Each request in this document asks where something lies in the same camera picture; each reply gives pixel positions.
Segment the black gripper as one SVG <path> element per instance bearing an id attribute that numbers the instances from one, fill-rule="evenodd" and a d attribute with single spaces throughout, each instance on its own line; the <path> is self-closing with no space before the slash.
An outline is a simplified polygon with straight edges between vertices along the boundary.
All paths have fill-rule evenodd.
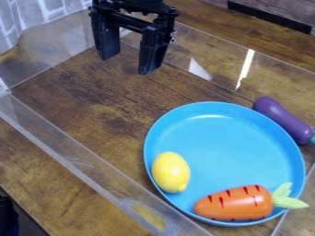
<path id="1" fill-rule="evenodd" d="M 139 73 L 155 71 L 164 61 L 168 44 L 175 41 L 179 11 L 164 0 L 92 0 L 91 26 L 98 54 L 103 60 L 120 52 L 119 29 L 143 34 Z"/>

